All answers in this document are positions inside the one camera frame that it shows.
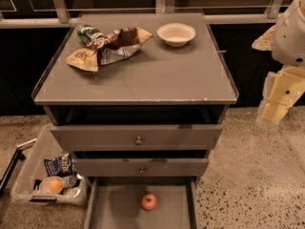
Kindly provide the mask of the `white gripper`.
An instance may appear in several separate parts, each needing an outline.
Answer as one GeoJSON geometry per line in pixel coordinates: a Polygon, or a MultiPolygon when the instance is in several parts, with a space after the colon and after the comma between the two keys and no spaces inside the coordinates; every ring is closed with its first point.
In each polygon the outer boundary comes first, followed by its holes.
{"type": "MultiPolygon", "coordinates": [[[[275,27],[271,26],[252,44],[258,51],[271,51],[275,27]]],[[[284,66],[275,76],[274,85],[268,96],[263,99],[257,110],[257,118],[261,121],[277,124],[287,114],[297,100],[305,93],[305,69],[297,66],[284,66]]]]}

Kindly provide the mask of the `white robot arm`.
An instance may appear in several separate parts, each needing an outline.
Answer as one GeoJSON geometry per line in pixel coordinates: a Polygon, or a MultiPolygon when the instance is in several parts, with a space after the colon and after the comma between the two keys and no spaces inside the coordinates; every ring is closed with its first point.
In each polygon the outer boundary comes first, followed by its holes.
{"type": "Polygon", "coordinates": [[[278,124],[305,93],[305,0],[294,0],[252,48],[270,51],[283,67],[265,78],[257,112],[262,125],[278,124]]]}

